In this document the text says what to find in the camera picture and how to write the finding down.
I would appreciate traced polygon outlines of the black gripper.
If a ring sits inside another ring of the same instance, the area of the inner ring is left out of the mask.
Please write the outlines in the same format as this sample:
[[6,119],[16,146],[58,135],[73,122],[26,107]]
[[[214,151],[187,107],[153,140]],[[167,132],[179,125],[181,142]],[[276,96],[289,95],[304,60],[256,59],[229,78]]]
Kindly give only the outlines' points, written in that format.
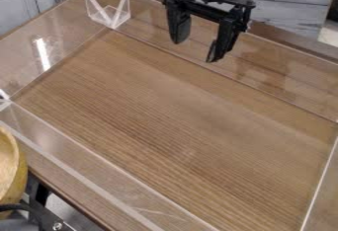
[[218,36],[213,41],[206,62],[224,58],[233,49],[240,33],[248,29],[254,0],[165,0],[169,16],[169,33],[175,44],[190,35],[191,15],[220,22]]

